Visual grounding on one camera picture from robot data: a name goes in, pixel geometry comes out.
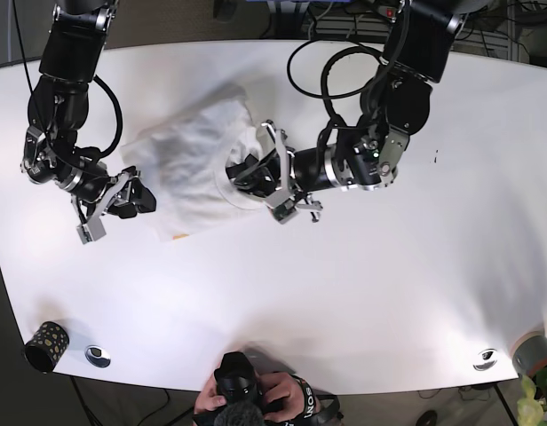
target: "white table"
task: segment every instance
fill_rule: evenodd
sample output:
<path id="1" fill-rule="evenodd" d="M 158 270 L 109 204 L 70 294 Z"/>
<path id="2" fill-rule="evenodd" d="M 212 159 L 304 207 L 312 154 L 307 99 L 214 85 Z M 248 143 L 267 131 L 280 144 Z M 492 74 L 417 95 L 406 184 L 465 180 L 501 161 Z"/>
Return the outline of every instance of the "white table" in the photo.
<path id="1" fill-rule="evenodd" d="M 233 83 L 257 120 L 274 119 L 303 149 L 327 116 L 287 81 L 297 45 L 107 51 L 98 73 L 122 104 L 123 143 Z M 316 91 L 343 47 L 303 51 L 297 81 Z M 36 83 L 37 65 L 30 71 Z M 368 56 L 346 59 L 331 90 L 360 87 L 374 71 Z M 105 147 L 112 106 L 96 85 L 90 98 L 80 146 Z M 67 328 L 60 373 L 198 390 L 225 351 L 249 345 L 339 394 L 489 382 L 516 376 L 506 348 L 547 312 L 545 69 L 452 54 L 391 188 L 319 193 L 316 225 L 302 214 L 282 226 L 264 212 L 169 243 L 144 217 L 106 217 L 107 237 L 83 246 L 69 195 L 20 173 L 27 103 L 22 67 L 1 69 L 0 264 L 23 339 L 45 320 Z M 336 106 L 359 116 L 357 99 Z M 107 165 L 123 167 L 118 154 Z M 110 352 L 109 368 L 88 364 L 89 344 Z M 475 371 L 491 347 L 498 363 Z"/>

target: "person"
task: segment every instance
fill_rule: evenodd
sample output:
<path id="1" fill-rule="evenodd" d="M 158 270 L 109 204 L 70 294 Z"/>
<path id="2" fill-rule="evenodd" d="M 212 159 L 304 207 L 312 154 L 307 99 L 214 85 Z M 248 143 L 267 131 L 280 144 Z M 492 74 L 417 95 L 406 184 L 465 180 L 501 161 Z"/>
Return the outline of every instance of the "person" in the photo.
<path id="1" fill-rule="evenodd" d="M 264 392 L 263 401 L 268 405 L 282 400 L 282 410 L 262 414 L 260 409 L 249 401 L 238 402 L 224 408 L 214 421 L 214 426 L 266 426 L 266 421 L 292 424 L 305 411 L 305 395 L 297 379 L 288 373 L 259 375 L 258 380 Z M 217 394 L 214 375 L 206 382 L 194 402 L 194 414 L 216 411 L 226 405 L 226 399 Z M 315 413 L 322 410 L 321 402 L 315 397 Z M 334 418 L 323 426 L 344 426 Z"/>

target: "white towel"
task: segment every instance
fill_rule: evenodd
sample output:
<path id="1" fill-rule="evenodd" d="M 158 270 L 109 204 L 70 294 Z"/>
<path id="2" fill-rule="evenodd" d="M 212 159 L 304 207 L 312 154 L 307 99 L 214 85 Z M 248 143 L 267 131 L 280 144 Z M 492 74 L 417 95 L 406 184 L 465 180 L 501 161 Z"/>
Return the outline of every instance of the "white towel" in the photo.
<path id="1" fill-rule="evenodd" d="M 142 131 L 121 148 L 123 162 L 141 170 L 144 185 L 157 199 L 149 220 L 163 240 L 199 233 L 263 208 L 258 199 L 238 192 L 225 171 L 249 154 L 263 157 L 245 102 L 240 92 L 215 99 Z"/>

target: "person's hand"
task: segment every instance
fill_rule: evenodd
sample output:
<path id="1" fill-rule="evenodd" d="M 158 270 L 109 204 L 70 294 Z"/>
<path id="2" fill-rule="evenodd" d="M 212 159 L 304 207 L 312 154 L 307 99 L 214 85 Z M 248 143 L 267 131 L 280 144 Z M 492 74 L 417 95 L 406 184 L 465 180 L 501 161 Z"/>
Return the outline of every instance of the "person's hand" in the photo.
<path id="1" fill-rule="evenodd" d="M 196 397 L 194 413 L 200 414 L 206 411 L 214 411 L 225 405 L 226 398 L 217 394 L 217 381 L 214 378 L 214 374 L 212 374 L 204 385 L 204 388 L 202 388 L 201 393 L 199 393 L 199 396 Z"/>
<path id="2" fill-rule="evenodd" d="M 287 373 L 261 375 L 260 382 L 264 389 L 264 402 L 268 404 L 283 398 L 283 409 L 264 415 L 265 420 L 275 423 L 293 420 L 305 410 L 305 396 L 301 386 Z"/>

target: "camera strap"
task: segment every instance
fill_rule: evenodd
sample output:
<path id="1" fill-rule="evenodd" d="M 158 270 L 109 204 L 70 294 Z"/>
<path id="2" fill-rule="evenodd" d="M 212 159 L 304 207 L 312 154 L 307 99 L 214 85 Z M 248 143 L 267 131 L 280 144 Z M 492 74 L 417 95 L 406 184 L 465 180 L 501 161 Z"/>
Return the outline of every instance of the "camera strap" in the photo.
<path id="1" fill-rule="evenodd" d="M 331 400 L 332 402 L 324 407 L 319 413 L 315 413 L 316 399 L 313 388 L 301 377 L 294 375 L 293 378 L 297 381 L 299 386 L 301 386 L 301 390 L 303 391 L 305 409 L 295 420 L 282 423 L 283 426 L 322 426 L 334 418 L 343 418 L 343 415 L 339 413 L 341 404 L 336 395 L 320 395 L 317 397 L 319 401 Z"/>

